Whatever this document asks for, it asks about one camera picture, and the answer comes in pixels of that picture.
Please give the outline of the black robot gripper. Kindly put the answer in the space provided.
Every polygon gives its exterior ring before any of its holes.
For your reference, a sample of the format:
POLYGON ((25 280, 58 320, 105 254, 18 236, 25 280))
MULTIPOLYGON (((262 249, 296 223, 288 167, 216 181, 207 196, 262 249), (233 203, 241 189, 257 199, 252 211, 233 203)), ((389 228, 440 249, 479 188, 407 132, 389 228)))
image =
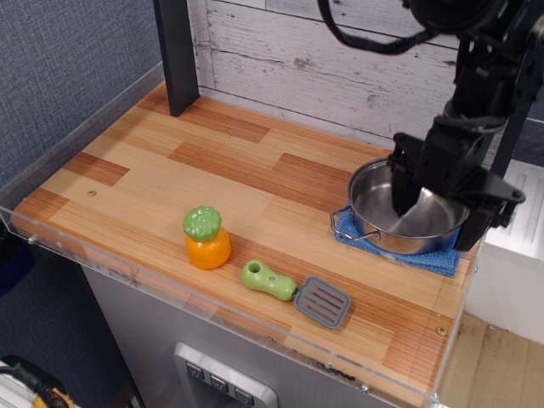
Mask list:
POLYGON ((524 193, 482 167, 492 137, 505 123, 499 116, 439 115, 425 139, 396 133, 388 157, 396 213, 408 213, 423 188, 467 207, 457 251, 469 251, 489 228, 507 227, 524 193))

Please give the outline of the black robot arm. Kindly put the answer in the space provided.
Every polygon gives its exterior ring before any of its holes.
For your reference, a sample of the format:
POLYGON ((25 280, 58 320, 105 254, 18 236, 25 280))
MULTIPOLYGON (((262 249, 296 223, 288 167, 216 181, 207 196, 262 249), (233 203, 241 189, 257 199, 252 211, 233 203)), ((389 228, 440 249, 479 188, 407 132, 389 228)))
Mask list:
POLYGON ((406 1, 422 31, 394 42, 353 36, 320 14, 346 46, 398 55, 440 35, 457 37, 456 86, 425 139, 394 136, 388 157, 393 207, 407 213, 422 189, 469 210, 456 248, 469 250, 488 230, 510 224, 524 193, 504 180, 530 108, 543 84, 540 1, 406 1))

